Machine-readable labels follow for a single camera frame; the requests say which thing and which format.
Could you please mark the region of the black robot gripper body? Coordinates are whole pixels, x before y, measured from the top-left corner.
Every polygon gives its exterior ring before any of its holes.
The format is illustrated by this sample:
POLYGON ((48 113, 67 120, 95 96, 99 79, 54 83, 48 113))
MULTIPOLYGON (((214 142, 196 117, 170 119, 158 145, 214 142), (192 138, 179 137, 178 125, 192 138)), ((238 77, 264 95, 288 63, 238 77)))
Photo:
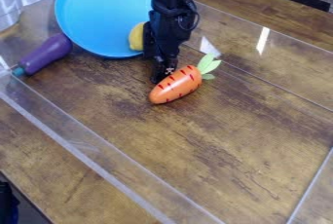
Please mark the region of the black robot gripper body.
POLYGON ((143 28, 143 54, 158 62, 175 62, 179 45, 200 23, 194 0, 151 0, 143 28))

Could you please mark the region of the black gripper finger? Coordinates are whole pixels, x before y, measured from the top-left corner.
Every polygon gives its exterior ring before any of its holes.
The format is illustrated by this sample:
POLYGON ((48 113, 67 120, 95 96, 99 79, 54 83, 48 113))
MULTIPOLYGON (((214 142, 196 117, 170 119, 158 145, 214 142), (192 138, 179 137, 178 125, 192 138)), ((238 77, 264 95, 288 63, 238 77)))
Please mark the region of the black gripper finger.
POLYGON ((175 71, 177 64, 177 58, 166 58, 162 56, 154 57, 154 67, 151 76, 151 82, 154 84, 158 84, 163 80, 163 78, 175 71))

